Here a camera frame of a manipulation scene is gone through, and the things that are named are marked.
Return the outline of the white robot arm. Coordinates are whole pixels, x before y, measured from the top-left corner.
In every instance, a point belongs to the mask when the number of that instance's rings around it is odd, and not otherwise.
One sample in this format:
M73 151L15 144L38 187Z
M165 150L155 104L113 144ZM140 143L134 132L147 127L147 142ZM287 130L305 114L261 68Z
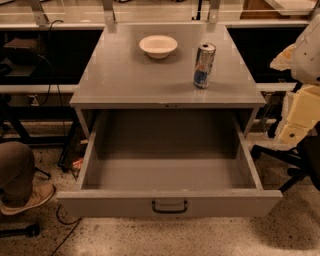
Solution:
M278 142L296 146L320 121L320 15L271 61L270 67L289 70L302 84L297 92L286 94L282 120L275 132Z

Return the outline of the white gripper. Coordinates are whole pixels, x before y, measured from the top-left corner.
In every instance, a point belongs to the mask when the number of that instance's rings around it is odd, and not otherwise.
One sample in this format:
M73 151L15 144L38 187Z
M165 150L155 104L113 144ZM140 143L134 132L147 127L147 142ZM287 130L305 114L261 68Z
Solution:
M270 63L278 71L293 68L295 44L287 46ZM296 146L320 121L320 87L303 86L295 94L287 92L282 105L281 121L276 128L276 140L281 144Z

